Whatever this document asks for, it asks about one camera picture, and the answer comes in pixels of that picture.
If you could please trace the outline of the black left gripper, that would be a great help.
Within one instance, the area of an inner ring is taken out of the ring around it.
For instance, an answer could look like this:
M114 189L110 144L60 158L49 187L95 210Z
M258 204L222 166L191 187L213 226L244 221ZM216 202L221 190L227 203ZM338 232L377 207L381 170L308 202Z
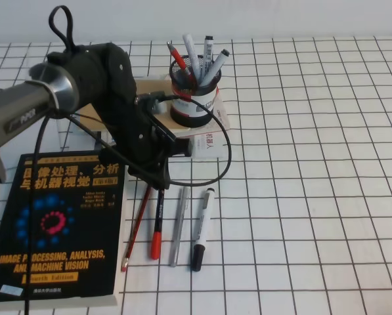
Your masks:
M171 184L168 160L191 156L188 138L178 138L154 115L132 115L120 125L116 148L129 161L129 173L157 190Z

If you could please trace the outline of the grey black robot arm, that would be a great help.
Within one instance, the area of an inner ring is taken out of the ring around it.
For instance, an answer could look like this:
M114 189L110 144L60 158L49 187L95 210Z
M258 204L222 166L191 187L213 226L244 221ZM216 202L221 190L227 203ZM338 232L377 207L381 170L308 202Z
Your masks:
M25 82L0 91L0 147L43 117L60 119L91 105L115 141L129 173L155 189L170 185L170 157L192 153L152 113L163 93L139 95L129 55L113 43L53 52L29 70ZM6 172L0 157L0 184Z

